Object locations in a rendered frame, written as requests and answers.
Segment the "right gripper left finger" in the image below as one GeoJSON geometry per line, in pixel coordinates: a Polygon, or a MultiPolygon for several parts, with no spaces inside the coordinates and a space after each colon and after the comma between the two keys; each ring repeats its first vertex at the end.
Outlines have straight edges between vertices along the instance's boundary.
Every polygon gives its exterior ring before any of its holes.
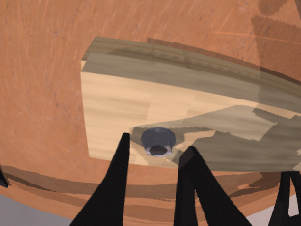
{"type": "Polygon", "coordinates": [[[130,133],[123,133],[106,175],[69,226],[123,226],[130,133]]]}

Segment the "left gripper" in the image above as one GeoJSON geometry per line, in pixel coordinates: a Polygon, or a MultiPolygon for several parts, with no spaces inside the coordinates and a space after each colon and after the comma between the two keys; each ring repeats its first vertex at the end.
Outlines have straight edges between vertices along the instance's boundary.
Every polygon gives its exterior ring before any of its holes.
{"type": "Polygon", "coordinates": [[[299,171],[281,172],[279,192],[268,226],[301,226],[301,174],[299,171]],[[288,215],[290,180],[295,188],[300,215],[288,215]]]}

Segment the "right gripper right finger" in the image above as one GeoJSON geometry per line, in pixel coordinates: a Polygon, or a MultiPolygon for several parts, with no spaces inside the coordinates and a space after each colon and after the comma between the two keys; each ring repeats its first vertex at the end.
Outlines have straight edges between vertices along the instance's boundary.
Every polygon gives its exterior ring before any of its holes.
{"type": "Polygon", "coordinates": [[[217,182],[196,147],[189,146],[179,159],[173,226],[198,226],[195,191],[208,226],[252,226],[217,182]]]}

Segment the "dark grey hex nut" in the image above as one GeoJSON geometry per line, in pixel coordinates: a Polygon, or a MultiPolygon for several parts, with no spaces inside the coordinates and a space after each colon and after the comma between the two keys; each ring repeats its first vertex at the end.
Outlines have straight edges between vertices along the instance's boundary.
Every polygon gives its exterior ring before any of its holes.
{"type": "Polygon", "coordinates": [[[172,153],[176,138],[169,129],[155,127],[143,132],[141,142],[147,155],[161,158],[172,153]]]}

